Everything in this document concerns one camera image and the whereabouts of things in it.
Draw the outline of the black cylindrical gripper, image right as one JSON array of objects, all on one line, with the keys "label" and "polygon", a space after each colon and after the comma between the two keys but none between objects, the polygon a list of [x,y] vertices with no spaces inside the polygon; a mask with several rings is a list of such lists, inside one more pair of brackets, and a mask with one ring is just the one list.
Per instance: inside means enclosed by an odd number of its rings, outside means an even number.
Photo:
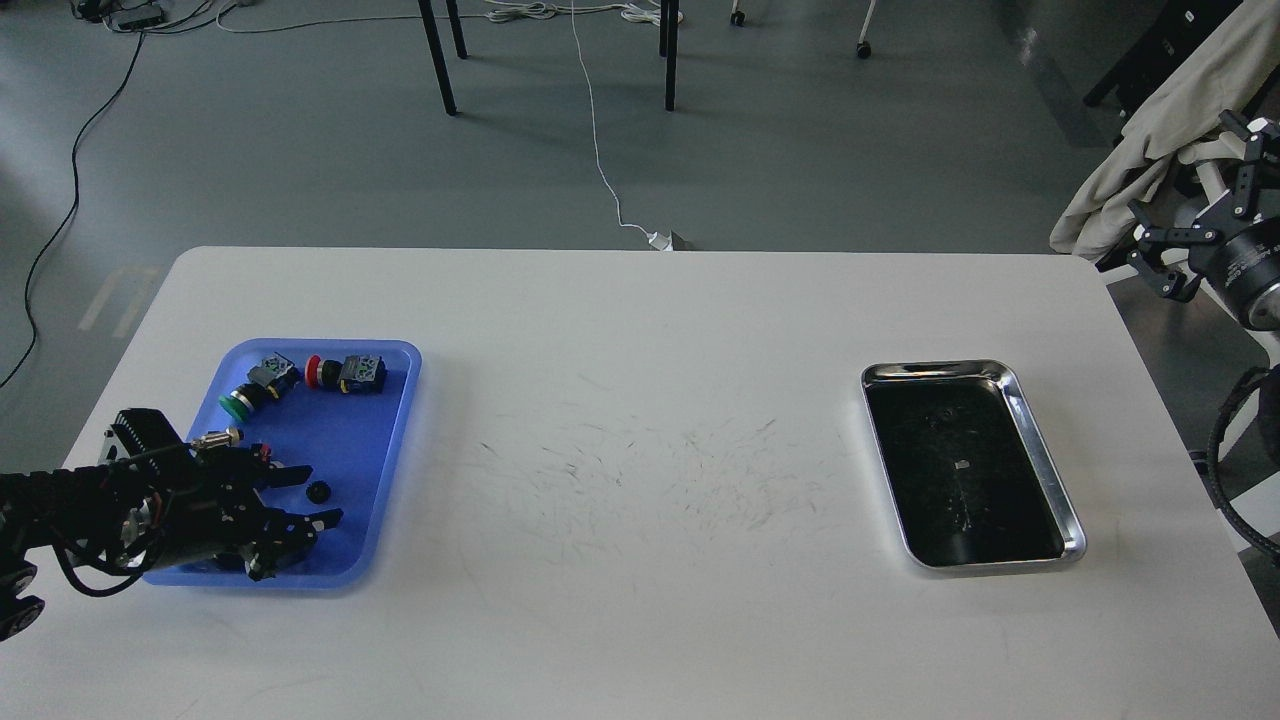
[{"label": "black cylindrical gripper, image right", "polygon": [[[1234,110],[1221,111],[1219,119],[1243,142],[1243,150],[1217,228],[1160,227],[1147,202],[1132,200],[1126,208],[1137,219],[1135,247],[1126,254],[1126,264],[1161,299],[1180,304],[1194,299],[1204,277],[1244,328],[1277,331],[1277,122],[1249,120]],[[1190,269],[1201,275],[1189,279],[1172,269],[1164,260],[1171,249],[1192,250]]]}]

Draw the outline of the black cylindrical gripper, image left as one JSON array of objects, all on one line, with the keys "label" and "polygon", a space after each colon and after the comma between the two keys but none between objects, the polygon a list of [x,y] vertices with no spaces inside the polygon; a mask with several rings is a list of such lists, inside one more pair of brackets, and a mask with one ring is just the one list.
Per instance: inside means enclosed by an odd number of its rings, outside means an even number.
[{"label": "black cylindrical gripper, image left", "polygon": [[131,459],[152,506],[131,532],[131,571],[216,560],[252,582],[306,559],[346,512],[297,514],[269,507],[261,489],[302,486],[308,464],[285,465],[270,448],[165,450]]}]

